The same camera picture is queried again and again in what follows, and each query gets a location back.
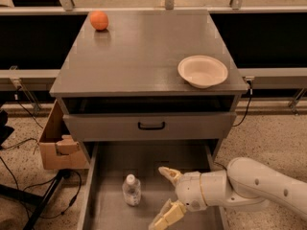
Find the brown box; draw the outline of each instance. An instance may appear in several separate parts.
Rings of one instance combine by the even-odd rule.
[[[83,149],[69,135],[62,118],[60,106],[55,102],[39,139],[43,168],[45,170],[88,169],[89,161]]]

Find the orange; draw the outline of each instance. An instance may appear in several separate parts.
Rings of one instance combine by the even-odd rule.
[[[102,31],[108,26],[108,17],[103,11],[93,11],[89,16],[89,20],[97,31]]]

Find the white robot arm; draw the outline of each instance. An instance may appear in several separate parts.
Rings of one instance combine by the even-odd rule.
[[[184,217],[186,210],[223,206],[238,211],[259,211],[269,200],[307,220],[307,183],[290,178],[250,158],[235,158],[227,171],[188,172],[160,167],[175,186],[178,201],[168,200],[149,226],[163,230]]]

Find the white bowl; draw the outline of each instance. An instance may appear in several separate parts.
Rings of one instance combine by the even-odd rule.
[[[178,71],[181,77],[197,88],[207,88],[227,79],[228,70],[213,57],[193,56],[183,59]]]

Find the black handle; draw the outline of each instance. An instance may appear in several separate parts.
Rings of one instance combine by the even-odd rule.
[[[144,126],[141,122],[138,122],[137,126],[141,130],[161,130],[165,127],[165,122],[162,122],[160,126]]]

